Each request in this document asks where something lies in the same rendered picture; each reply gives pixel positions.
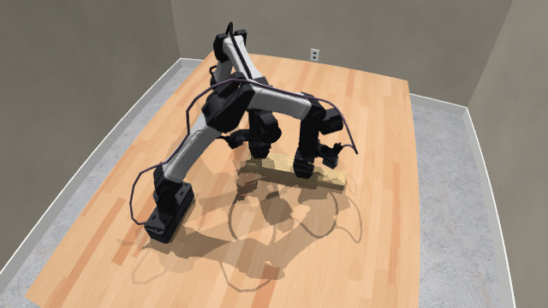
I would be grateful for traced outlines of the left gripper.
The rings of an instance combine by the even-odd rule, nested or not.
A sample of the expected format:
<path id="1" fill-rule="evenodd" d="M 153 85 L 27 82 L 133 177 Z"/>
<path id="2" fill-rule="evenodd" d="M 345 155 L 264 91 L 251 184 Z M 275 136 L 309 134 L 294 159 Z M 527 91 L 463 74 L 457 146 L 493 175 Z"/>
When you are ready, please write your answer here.
<path id="1" fill-rule="evenodd" d="M 255 127 L 252 127 L 250 124 L 249 132 L 252 138 L 252 141 L 248 142 L 248 148 L 250 150 L 250 153 L 253 155 L 255 160 L 266 159 L 267 155 L 270 152 L 269 149 L 271 149 L 271 144 L 266 144 L 259 136 Z"/>

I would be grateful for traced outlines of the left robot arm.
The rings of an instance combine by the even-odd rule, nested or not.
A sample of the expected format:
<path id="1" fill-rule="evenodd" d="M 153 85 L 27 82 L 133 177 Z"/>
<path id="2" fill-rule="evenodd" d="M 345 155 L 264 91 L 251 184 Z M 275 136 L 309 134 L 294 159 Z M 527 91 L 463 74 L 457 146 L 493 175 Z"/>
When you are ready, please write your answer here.
<path id="1" fill-rule="evenodd" d="M 237 34 L 238 33 L 238 34 Z M 244 61 L 241 58 L 243 56 L 248 70 L 253 77 L 253 80 L 260 84 L 270 86 L 266 77 L 256 69 L 250 56 L 245 48 L 247 32 L 245 29 L 235 31 L 234 38 L 237 47 L 232 37 L 227 37 L 226 33 L 218 34 L 213 43 L 214 54 L 217 59 L 217 68 L 211 72 L 210 86 L 216 85 L 219 82 L 226 80 L 230 75 L 232 68 L 235 71 L 243 72 L 248 79 L 248 72 L 244 65 Z M 239 53 L 241 52 L 241 54 Z M 224 54 L 225 53 L 225 54 Z M 228 57 L 228 58 L 226 58 Z M 226 60 L 225 60 L 226 58 Z M 220 61 L 219 61 L 220 60 Z M 233 65 L 232 65 L 233 64 Z M 279 140 L 282 135 L 282 131 L 278 126 L 276 117 L 272 114 L 272 111 L 268 110 L 246 110 L 248 112 L 248 121 L 252 127 L 255 127 L 261 139 L 266 144 L 272 144 Z M 257 119 L 257 121 L 256 121 Z M 243 145 L 243 141 L 252 141 L 249 133 L 249 129 L 239 129 L 229 136 L 226 136 L 226 142 L 228 146 L 231 146 L 231 150 Z"/>

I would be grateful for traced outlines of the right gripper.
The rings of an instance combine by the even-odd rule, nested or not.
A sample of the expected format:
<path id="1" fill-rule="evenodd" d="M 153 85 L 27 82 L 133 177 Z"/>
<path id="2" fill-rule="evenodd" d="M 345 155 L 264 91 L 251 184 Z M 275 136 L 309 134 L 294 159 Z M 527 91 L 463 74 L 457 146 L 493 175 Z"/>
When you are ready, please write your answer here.
<path id="1" fill-rule="evenodd" d="M 298 179 L 308 180 L 312 176 L 314 165 L 308 164 L 308 162 L 314 163 L 314 159 L 318 158 L 314 156 L 318 142 L 320 143 L 320 139 L 313 142 L 306 142 L 299 136 L 299 147 L 296 149 L 293 162 L 294 172 Z"/>

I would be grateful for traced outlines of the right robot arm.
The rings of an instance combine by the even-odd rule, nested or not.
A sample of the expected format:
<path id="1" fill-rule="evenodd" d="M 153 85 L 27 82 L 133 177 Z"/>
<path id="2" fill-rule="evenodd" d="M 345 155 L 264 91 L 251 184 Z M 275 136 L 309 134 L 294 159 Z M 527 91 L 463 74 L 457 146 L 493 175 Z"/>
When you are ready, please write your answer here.
<path id="1" fill-rule="evenodd" d="M 306 142 L 316 141 L 319 133 L 326 135 L 343 130 L 343 119 L 338 111 L 335 108 L 325 110 L 318 100 L 247 82 L 231 83 L 218 86 L 208 95 L 188 138 L 168 163 L 153 171 L 155 190 L 152 196 L 157 206 L 144 225 L 146 231 L 165 235 L 192 188 L 190 183 L 183 181 L 187 172 L 216 138 L 238 127 L 247 109 L 268 110 L 301 120 L 300 138 Z M 240 84 L 248 86 L 239 87 Z M 334 169 L 340 150 L 341 143 L 335 143 L 332 148 L 318 143 L 314 156 L 322 157 L 322 164 Z"/>

